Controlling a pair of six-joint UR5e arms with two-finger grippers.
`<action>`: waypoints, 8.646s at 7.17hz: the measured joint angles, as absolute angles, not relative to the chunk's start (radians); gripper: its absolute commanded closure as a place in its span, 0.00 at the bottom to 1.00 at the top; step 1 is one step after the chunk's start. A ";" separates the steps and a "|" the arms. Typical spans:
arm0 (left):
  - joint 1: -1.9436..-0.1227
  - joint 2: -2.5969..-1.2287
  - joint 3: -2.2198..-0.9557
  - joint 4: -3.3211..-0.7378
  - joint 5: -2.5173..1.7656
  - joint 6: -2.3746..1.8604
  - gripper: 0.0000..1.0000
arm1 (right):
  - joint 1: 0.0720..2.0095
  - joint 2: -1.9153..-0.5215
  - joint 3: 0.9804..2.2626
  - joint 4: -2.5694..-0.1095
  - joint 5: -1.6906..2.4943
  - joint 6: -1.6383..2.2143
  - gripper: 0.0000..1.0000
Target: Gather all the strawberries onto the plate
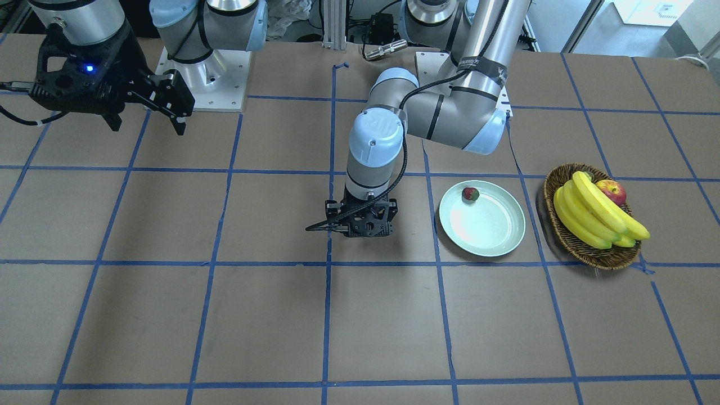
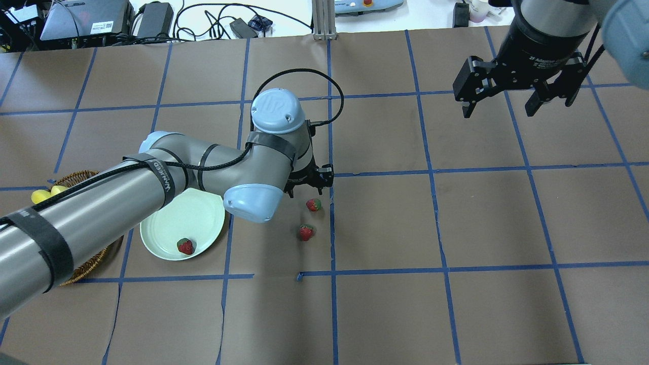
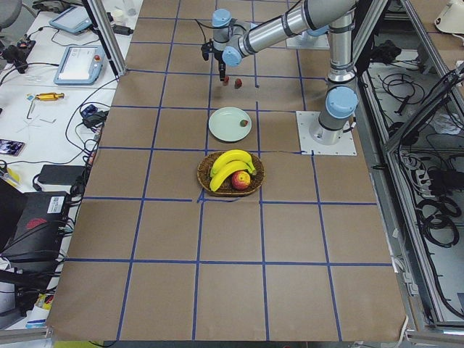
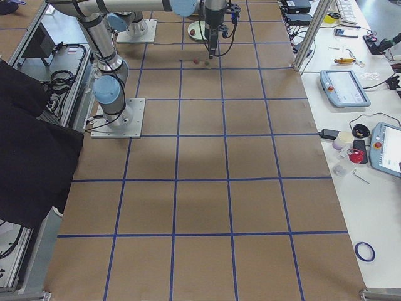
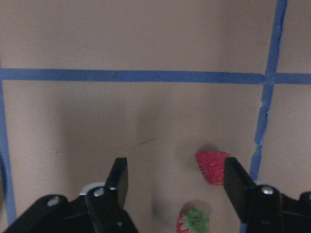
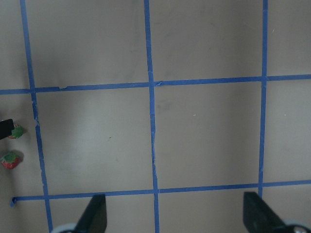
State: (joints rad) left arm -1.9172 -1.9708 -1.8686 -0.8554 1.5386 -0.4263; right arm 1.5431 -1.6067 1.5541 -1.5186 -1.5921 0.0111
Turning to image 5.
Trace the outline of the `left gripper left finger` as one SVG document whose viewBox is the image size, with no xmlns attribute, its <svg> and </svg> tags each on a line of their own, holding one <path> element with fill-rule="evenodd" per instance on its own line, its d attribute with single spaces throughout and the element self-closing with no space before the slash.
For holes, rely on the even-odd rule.
<svg viewBox="0 0 311 233">
<path fill-rule="evenodd" d="M 104 186 L 95 187 L 85 197 L 88 215 L 95 233 L 137 233 L 124 210 L 128 190 L 127 159 L 117 158 Z"/>
</svg>

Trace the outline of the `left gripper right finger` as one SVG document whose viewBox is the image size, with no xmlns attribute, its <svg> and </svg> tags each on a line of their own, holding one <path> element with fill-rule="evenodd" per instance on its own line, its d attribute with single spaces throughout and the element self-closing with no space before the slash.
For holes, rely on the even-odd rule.
<svg viewBox="0 0 311 233">
<path fill-rule="evenodd" d="M 225 158 L 224 189 L 246 233 L 282 233 L 282 195 L 256 184 L 236 158 Z"/>
</svg>

